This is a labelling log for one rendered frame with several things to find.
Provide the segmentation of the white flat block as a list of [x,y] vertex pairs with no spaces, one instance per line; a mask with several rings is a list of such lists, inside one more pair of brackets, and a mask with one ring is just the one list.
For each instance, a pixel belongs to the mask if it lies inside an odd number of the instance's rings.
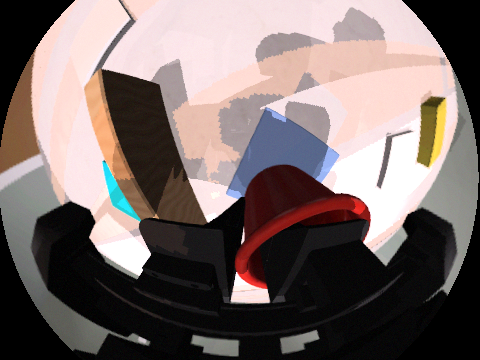
[[397,179],[404,177],[407,173],[409,160],[413,149],[413,137],[416,131],[405,131],[396,135],[387,136],[383,153],[383,164],[376,187],[383,188],[395,183]]

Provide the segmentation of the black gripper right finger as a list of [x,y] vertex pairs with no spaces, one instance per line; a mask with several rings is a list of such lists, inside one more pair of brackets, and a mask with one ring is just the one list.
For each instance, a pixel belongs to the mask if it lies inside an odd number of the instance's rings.
[[368,225],[367,219],[320,225],[296,223],[269,237],[259,247],[269,303],[284,303],[284,293],[296,279],[309,252],[353,240],[363,241]]

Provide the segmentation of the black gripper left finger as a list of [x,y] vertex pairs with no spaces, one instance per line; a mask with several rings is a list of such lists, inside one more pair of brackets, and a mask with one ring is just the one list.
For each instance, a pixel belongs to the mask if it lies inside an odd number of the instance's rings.
[[245,197],[240,197],[208,224],[176,223],[145,217],[140,221],[139,228],[151,255],[157,252],[215,265],[223,301],[229,304],[232,303],[235,284],[235,256],[243,241],[244,216]]

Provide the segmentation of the yellow flat block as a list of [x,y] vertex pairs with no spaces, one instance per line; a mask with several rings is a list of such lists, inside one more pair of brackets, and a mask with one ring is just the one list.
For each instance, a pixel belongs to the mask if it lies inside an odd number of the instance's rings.
[[429,96],[424,104],[420,104],[420,144],[417,151],[416,163],[424,164],[424,167],[432,167],[433,161],[441,155],[444,143],[445,111],[447,111],[447,96]]

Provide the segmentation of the dark red cup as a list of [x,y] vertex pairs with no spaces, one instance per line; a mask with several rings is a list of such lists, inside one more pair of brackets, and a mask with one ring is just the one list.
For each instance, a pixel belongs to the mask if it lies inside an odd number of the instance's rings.
[[245,240],[235,256],[237,275],[253,287],[268,289],[259,247],[269,237],[296,223],[367,219],[371,225],[371,217],[360,197],[332,192],[296,165],[265,168],[245,192]]

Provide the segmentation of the brown wooden block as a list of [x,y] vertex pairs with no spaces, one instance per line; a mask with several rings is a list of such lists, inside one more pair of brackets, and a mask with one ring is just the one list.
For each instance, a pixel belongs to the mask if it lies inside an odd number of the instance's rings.
[[177,152],[160,85],[99,68],[84,91],[100,151],[140,221],[208,224]]

